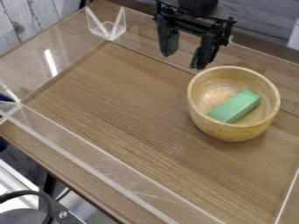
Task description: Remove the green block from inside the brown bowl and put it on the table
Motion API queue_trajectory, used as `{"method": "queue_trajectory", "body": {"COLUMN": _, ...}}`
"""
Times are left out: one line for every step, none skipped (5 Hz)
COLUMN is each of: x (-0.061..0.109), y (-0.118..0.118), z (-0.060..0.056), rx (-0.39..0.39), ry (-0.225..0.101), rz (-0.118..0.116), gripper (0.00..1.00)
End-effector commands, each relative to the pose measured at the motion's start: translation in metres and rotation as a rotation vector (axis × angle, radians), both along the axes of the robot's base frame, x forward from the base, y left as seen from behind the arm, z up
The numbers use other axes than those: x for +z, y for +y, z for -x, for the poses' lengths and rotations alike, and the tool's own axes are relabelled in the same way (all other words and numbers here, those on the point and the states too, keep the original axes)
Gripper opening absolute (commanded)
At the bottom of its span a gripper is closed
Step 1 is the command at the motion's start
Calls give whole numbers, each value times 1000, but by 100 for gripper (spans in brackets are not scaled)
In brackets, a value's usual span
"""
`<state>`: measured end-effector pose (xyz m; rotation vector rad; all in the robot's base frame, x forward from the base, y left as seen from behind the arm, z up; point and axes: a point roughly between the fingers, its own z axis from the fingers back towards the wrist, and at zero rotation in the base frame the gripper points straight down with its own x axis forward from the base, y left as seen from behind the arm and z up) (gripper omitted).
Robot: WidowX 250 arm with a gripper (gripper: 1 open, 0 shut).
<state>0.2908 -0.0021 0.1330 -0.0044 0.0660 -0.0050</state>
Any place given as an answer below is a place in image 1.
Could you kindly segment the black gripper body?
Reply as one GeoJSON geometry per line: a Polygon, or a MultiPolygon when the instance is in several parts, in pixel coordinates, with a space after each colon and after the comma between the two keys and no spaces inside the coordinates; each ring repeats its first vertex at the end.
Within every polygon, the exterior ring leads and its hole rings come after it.
{"type": "Polygon", "coordinates": [[[230,44],[234,24],[238,20],[219,7],[221,0],[155,0],[157,14],[171,19],[187,32],[202,36],[217,34],[223,46],[230,44]]]}

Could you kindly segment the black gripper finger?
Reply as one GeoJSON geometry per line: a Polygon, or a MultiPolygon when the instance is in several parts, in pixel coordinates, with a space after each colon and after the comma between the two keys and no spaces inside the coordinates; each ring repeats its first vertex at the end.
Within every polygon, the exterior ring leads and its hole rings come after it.
{"type": "Polygon", "coordinates": [[[169,57],[179,48],[179,30],[175,22],[163,15],[157,16],[157,26],[161,51],[163,56],[169,57]]]}
{"type": "Polygon", "coordinates": [[[201,39],[201,46],[193,55],[190,68],[202,70],[214,61],[218,50],[221,48],[217,34],[207,32],[201,39]]]}

